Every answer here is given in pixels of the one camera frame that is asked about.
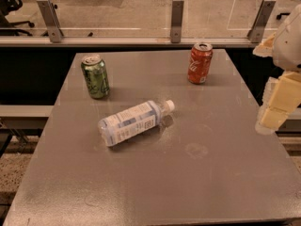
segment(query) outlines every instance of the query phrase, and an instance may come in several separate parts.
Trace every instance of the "glass partition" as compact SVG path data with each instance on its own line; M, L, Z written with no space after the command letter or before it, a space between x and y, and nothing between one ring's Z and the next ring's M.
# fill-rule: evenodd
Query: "glass partition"
M65 37L165 38L170 36L173 0L51 0ZM182 38L246 38L262 0L183 0ZM299 0L275 0L264 36L277 30ZM46 25L37 0L24 5L6 18L10 22L30 20L19 26L34 36L45 34Z
M0 33L3 32L5 35L5 31L9 33L9 29L13 26L18 29L23 29L24 31L30 32L33 36L41 36L47 31L45 22L43 21L40 10L37 4L37 0L21 0L23 5L13 11L10 11L7 15L5 12L2 12L0 16L3 16L3 23L0 24ZM5 5L5 0L2 0L1 10L7 9ZM27 24L17 24L10 25L8 23L18 23L29 21L34 25L34 27L30 27L29 23ZM20 36L26 35L23 32L18 32Z

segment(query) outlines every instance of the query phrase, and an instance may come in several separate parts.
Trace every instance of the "can lid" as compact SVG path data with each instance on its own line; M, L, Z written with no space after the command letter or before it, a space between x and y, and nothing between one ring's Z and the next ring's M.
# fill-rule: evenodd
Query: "can lid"
M84 56L82 62L86 65L95 65L101 61L101 57L99 55L92 56Z
M194 47L200 51L210 51L213 49L213 46L208 42L196 43Z

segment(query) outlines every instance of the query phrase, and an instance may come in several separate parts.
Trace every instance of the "plastic bottle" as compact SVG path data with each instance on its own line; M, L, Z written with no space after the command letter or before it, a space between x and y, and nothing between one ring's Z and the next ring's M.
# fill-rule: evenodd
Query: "plastic bottle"
M158 125L174 109L175 105L170 100L161 105L147 101L101 119L98 127L106 146L111 147Z

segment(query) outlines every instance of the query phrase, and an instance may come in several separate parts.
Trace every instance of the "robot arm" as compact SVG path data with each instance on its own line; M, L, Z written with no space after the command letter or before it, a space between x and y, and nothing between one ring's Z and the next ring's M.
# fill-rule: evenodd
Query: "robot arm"
M284 73L279 79L270 78L265 86L255 127L261 134L276 131L301 104L301 5L294 8L268 41L260 44L254 54L270 54Z

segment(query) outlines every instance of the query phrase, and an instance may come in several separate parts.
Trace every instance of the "bottle cap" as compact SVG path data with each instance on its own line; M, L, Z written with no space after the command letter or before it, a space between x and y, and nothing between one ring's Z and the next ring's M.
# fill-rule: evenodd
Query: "bottle cap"
M173 101L168 100L168 101L166 101L166 104L168 105L170 112L175 109L175 104L173 103Z

